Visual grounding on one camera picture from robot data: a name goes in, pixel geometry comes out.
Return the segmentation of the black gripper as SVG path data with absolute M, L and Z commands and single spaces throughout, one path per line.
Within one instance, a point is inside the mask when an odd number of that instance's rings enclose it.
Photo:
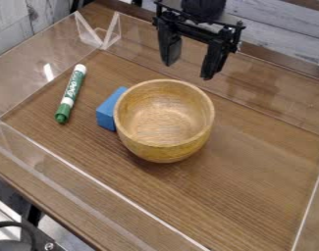
M 216 38 L 209 43 L 200 74 L 204 80 L 211 80 L 223 70 L 228 53 L 239 49 L 242 32 L 246 30 L 243 20 L 224 12 L 227 0 L 155 0 L 155 3 L 160 57 L 168 67 L 181 55 L 183 40 L 175 26 L 192 39 L 207 42 Z

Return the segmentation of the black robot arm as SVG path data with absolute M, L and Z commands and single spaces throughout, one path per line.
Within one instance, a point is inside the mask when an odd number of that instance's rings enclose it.
M 153 25 L 159 31 L 160 58 L 171 67 L 181 56 L 183 36 L 208 45 L 200 77 L 213 78 L 230 53 L 239 50 L 243 21 L 225 19 L 227 0 L 156 0 Z

